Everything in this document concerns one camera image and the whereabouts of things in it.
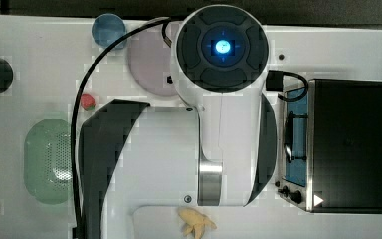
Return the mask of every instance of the white table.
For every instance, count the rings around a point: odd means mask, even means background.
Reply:
[[[102,51],[93,41],[94,19],[0,16],[0,57],[15,73],[0,94],[0,239],[66,239],[75,225],[72,202],[50,206],[35,200],[23,180],[23,145],[30,128],[47,118],[68,120],[80,79]],[[131,30],[142,21],[127,21]],[[272,68],[308,78],[382,81],[382,31],[268,27]],[[277,60],[279,54],[286,57]],[[126,50],[109,54],[86,92],[99,106],[114,98],[155,106],[180,106],[179,97],[148,93],[133,79]],[[275,95],[269,99],[277,104]],[[91,115],[81,112],[80,121]],[[204,238],[382,238],[382,215],[314,215],[290,206],[271,183],[246,208],[199,208],[218,225]],[[137,238],[182,238],[176,208],[141,208]]]

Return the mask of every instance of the oven knob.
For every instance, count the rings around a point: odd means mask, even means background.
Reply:
[[[284,186],[282,189],[278,189],[278,193],[281,193],[283,197],[289,197],[290,190],[287,186]]]
[[[290,194],[290,200],[294,201],[296,204],[302,203],[302,194],[300,191],[295,191]]]

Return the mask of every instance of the black panel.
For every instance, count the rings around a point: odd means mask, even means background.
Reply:
[[[382,213],[382,83],[315,81],[313,212]]]
[[[85,239],[100,238],[101,211],[123,146],[149,103],[113,100],[82,126],[79,170],[83,189]]]
[[[190,27],[201,32],[189,34]],[[230,52],[214,49],[215,43],[221,40],[229,43]],[[232,6],[217,5],[200,10],[186,22],[178,33],[176,52],[178,63],[190,81],[212,92],[233,92],[248,86],[260,75],[268,60],[269,46],[262,27],[252,16]],[[201,61],[195,64],[191,60],[197,54]],[[238,81],[236,75],[227,74],[237,69],[244,73]],[[207,70],[217,72],[211,74],[213,79],[207,78]]]
[[[275,112],[265,95],[262,95],[259,133],[259,154],[257,158],[256,176],[248,204],[262,192],[271,179],[276,165],[277,129]]]
[[[247,36],[250,41],[250,53],[247,63],[254,70],[263,70],[268,62],[269,55],[266,35],[261,28],[253,26],[247,30]]]
[[[204,86],[206,89],[229,88],[242,84],[245,80],[246,75],[241,69],[235,69],[228,72],[206,69],[201,74],[201,86]]]
[[[200,29],[196,26],[190,25],[184,27],[184,41],[181,43],[182,56],[186,63],[186,70],[194,68],[200,63],[200,56],[197,51],[197,40],[200,36]]]

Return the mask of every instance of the black cable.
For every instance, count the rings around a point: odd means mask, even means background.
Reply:
[[[73,115],[71,118],[71,173],[73,175],[73,194],[74,194],[74,208],[76,213],[76,221],[77,221],[77,233],[76,236],[78,239],[84,239],[85,232],[84,227],[82,225],[82,215],[81,215],[81,206],[80,206],[80,195],[79,195],[79,181],[77,178],[77,170],[76,170],[76,124],[77,124],[77,114],[79,112],[79,106],[80,106],[80,99],[84,90],[84,87],[92,74],[95,67],[100,63],[101,59],[103,59],[107,53],[109,53],[116,45],[124,41],[125,39],[141,32],[146,29],[155,27],[160,24],[168,24],[171,22],[171,18],[166,18],[158,21],[154,21],[151,23],[147,23],[135,30],[132,30],[131,32],[126,33],[116,41],[114,41],[112,44],[110,44],[104,51],[95,59],[95,61],[92,63],[92,65],[87,70],[86,74],[84,75],[79,90],[77,91],[76,99],[74,101],[74,107],[73,107]]]
[[[299,96],[294,98],[287,98],[287,97],[284,97],[283,95],[278,95],[278,98],[285,102],[296,102],[302,99],[303,97],[305,97],[305,95],[308,93],[308,81],[306,80],[306,78],[297,73],[292,73],[292,72],[283,72],[283,73],[284,73],[284,76],[290,76],[290,77],[295,77],[300,79],[303,82],[303,92]]]
[[[166,28],[169,23],[164,23],[162,26],[162,37],[163,41],[166,43],[166,45],[170,48],[172,46],[172,40],[166,35]]]

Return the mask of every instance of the oven window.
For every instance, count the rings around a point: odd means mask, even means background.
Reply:
[[[289,98],[299,96],[303,89],[296,89],[287,92]],[[287,116],[290,112],[298,115],[308,114],[307,95],[296,102],[287,103]],[[306,185],[306,122],[307,118],[293,118],[293,144],[292,144],[292,161],[286,161],[285,180],[295,183],[299,186]]]

